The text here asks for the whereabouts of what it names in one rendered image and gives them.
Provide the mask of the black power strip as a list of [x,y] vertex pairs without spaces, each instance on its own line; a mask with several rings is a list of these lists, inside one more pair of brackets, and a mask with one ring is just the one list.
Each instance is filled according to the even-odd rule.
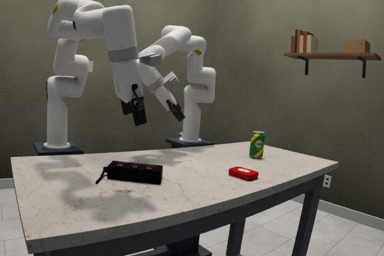
[[103,172],[98,182],[107,173],[108,179],[145,182],[151,184],[161,184],[163,165],[141,164],[131,162],[112,161],[107,167],[103,167]]

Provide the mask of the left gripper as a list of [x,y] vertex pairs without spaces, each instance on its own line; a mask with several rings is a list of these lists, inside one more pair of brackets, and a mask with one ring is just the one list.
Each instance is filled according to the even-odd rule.
[[[180,105],[175,101],[174,96],[166,87],[166,85],[161,85],[158,89],[152,91],[156,95],[158,100],[164,106],[164,108],[169,111],[171,110],[173,115],[177,118],[178,121],[181,121],[185,118],[184,114],[181,112]],[[169,109],[170,108],[170,109]]]

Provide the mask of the red mint tin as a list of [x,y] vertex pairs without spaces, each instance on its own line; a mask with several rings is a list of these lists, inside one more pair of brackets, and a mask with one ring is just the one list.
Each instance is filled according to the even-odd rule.
[[252,181],[258,179],[259,173],[254,170],[237,166],[229,168],[229,175],[242,180]]

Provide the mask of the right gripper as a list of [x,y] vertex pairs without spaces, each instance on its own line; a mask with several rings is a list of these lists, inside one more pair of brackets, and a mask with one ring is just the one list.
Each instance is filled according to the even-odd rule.
[[[123,114],[133,112],[136,126],[147,122],[143,88],[137,59],[123,62],[110,62],[112,64],[115,93],[121,100]],[[133,98],[132,97],[135,97]],[[136,105],[134,104],[135,101]]]

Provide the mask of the green and yellow drink can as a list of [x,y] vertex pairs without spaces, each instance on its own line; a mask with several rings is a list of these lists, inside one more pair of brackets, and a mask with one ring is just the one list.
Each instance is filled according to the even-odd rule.
[[265,135],[262,131],[253,131],[251,134],[249,156],[254,159],[263,157]]

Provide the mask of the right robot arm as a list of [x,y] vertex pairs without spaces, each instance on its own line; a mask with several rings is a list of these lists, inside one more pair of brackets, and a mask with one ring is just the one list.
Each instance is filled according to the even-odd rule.
[[59,0],[47,26],[48,35],[59,38],[53,71],[47,91],[47,142],[52,150],[70,148],[67,143],[68,108],[63,98],[81,97],[85,88],[89,60],[75,55],[83,40],[106,36],[110,62],[139,59],[140,63],[155,67],[162,65],[161,55],[138,53],[133,9],[129,5],[105,8],[92,0]]

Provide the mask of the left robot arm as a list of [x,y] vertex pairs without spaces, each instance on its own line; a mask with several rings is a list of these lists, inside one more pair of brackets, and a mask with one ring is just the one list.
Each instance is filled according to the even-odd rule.
[[[197,103],[213,103],[215,99],[216,71],[210,67],[203,67],[203,56],[206,51],[206,41],[199,36],[191,35],[187,27],[166,26],[161,32],[158,41],[150,45],[143,52],[153,52],[161,55],[162,61],[165,56],[175,52],[189,51],[187,56],[187,80],[190,83],[205,84],[207,86],[189,85],[184,89],[184,120],[182,142],[199,143],[199,130],[201,109]],[[162,77],[155,67],[140,63],[141,81],[150,92],[158,89],[161,85],[170,81],[174,86],[179,83],[176,75],[170,72]]]

